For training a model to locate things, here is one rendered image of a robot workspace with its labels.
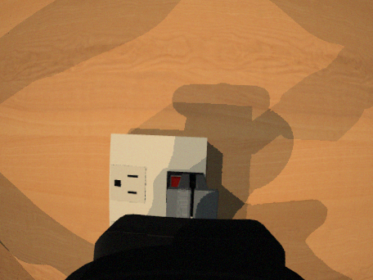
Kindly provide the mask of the beige power strip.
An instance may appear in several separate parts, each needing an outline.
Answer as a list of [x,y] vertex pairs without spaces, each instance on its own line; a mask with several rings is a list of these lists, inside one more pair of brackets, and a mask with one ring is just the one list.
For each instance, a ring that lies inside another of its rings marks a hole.
[[206,171],[207,138],[112,133],[110,226],[128,214],[166,217],[168,187]]

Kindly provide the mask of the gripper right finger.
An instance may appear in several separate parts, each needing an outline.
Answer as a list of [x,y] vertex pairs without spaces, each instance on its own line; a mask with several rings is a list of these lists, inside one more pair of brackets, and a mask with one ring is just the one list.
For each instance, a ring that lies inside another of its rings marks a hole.
[[203,174],[193,174],[191,217],[193,219],[217,219],[217,188],[208,188]]

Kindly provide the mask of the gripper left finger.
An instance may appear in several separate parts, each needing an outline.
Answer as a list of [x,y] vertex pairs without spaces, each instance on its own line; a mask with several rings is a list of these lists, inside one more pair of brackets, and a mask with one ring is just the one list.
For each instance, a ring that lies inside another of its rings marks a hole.
[[182,174],[177,187],[168,187],[166,217],[190,218],[193,175]]

